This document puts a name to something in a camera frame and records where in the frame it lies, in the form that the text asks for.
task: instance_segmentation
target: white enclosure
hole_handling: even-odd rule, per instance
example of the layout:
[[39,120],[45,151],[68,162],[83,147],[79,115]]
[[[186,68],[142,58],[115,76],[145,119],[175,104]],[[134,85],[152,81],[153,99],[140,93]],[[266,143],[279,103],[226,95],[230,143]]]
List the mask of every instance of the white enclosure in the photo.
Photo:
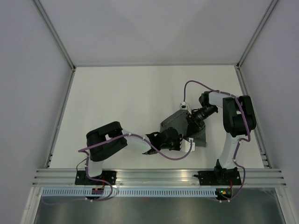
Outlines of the white enclosure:
[[[258,125],[237,160],[249,175],[269,170],[273,185],[264,185],[261,173],[247,180],[263,190],[274,186],[285,222],[298,223],[298,8],[298,0],[4,0],[0,222],[34,223],[45,187],[32,181],[35,171],[57,169],[65,181],[60,171],[76,171],[90,130],[118,120],[133,133],[159,131],[193,79],[251,96]],[[187,86],[192,108],[204,91]],[[186,169],[188,175],[188,169],[213,168],[224,140],[220,112],[206,120],[207,147],[185,160],[124,149],[104,168]],[[46,187],[55,178],[46,176]]]
[[[110,122],[119,121],[124,129],[141,135],[159,131],[160,123],[179,109],[188,80],[242,94],[233,65],[77,68],[50,168],[75,168],[86,157],[78,153],[86,147],[86,134]],[[186,97],[191,108],[200,107],[198,98],[204,91],[198,84],[187,86]],[[219,110],[206,120],[207,146],[196,147],[187,158],[170,161],[159,154],[143,155],[143,151],[125,148],[104,160],[103,168],[213,168],[226,138],[222,109]],[[254,134],[252,139],[242,144],[237,159],[246,168],[263,168]],[[184,155],[178,151],[162,152],[172,158]]]

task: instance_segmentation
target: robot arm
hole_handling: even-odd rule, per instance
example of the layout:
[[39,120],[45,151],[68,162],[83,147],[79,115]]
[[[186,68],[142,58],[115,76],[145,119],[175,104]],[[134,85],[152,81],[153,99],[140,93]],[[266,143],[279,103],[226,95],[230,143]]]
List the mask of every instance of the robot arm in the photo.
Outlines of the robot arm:
[[[238,101],[244,112],[249,131],[255,129],[256,118],[250,97],[240,96]],[[228,181],[239,176],[237,167],[234,163],[234,153],[239,139],[244,138],[247,135],[244,120],[235,99],[226,94],[206,91],[200,96],[199,102],[202,105],[202,108],[194,114],[189,115],[189,119],[197,124],[200,124],[214,112],[218,112],[218,107],[223,109],[223,126],[227,132],[226,140],[222,154],[216,162],[213,173],[209,174],[210,177],[208,179],[209,183],[211,183],[212,176],[212,179],[218,184],[226,185]]]

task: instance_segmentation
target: robotic arm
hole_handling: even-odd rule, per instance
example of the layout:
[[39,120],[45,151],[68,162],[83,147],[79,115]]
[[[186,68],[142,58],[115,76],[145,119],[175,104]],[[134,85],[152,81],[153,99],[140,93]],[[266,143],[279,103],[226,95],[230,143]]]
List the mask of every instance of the robotic arm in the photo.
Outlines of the robotic arm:
[[[256,127],[251,99],[249,96],[240,96],[238,100],[244,112],[249,131],[251,131]],[[214,171],[200,171],[196,177],[199,178],[201,185],[229,185],[230,181],[234,185],[240,185],[241,179],[233,157],[239,139],[245,137],[247,131],[239,107],[233,97],[213,91],[206,91],[201,94],[199,102],[202,108],[192,111],[186,109],[187,136],[179,135],[176,129],[170,127],[161,133],[147,134],[144,138],[158,150],[168,148],[169,150],[187,152],[187,149],[191,148],[194,151],[195,144],[190,136],[201,130],[202,125],[204,125],[203,121],[213,113],[218,112],[218,107],[220,107],[223,109],[223,126],[227,132],[223,152],[216,162]],[[126,146],[136,150],[144,150],[146,151],[145,154],[152,153],[153,149],[143,140],[123,137],[127,133],[122,129],[119,122],[112,122],[86,135],[87,146],[93,146],[119,136],[119,139],[95,147],[90,151],[88,172],[91,177],[101,175],[103,161]]]
[[[244,112],[249,131],[251,131],[256,127],[251,99],[249,96],[240,96],[238,100]],[[200,180],[205,179],[208,182],[207,185],[211,185],[211,182],[216,182],[215,185],[226,185],[231,180],[234,180],[235,185],[240,185],[239,172],[234,163],[234,153],[239,139],[244,138],[247,131],[239,107],[233,97],[212,91],[201,94],[199,102],[202,108],[188,115],[188,123],[200,125],[207,117],[218,112],[218,107],[220,107],[223,108],[223,126],[227,134],[222,154],[216,162],[214,171],[200,172],[197,177]]]

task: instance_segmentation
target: glass panel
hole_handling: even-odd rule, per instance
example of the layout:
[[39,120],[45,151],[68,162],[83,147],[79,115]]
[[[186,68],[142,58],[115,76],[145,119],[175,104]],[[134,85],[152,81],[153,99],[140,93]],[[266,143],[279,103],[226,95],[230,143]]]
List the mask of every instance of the glass panel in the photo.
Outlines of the glass panel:
[[[45,197],[60,203],[73,197]],[[230,203],[206,198],[114,197],[104,202],[40,203],[35,224],[281,224],[273,189],[243,189]]]

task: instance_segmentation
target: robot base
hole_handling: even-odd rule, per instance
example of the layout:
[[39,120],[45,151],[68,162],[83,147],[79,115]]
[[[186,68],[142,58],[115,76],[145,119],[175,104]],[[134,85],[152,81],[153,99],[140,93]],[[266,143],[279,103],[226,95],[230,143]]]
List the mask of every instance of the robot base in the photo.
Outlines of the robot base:
[[224,176],[220,180],[216,178],[213,170],[199,171],[198,175],[194,176],[199,179],[200,186],[230,186],[230,181],[232,181],[234,186],[241,185],[242,183],[239,172],[236,176]]
[[201,186],[230,186],[241,185],[240,173],[236,168],[224,169],[221,167],[219,160],[217,160],[214,170],[199,171],[198,175],[194,175],[198,178]]
[[[116,171],[103,170],[102,174],[97,177],[93,177],[94,179],[105,180],[111,185],[115,185],[116,181]],[[86,176],[86,172],[84,170],[78,171],[76,174],[75,185],[103,185],[100,181],[92,181],[89,180]]]

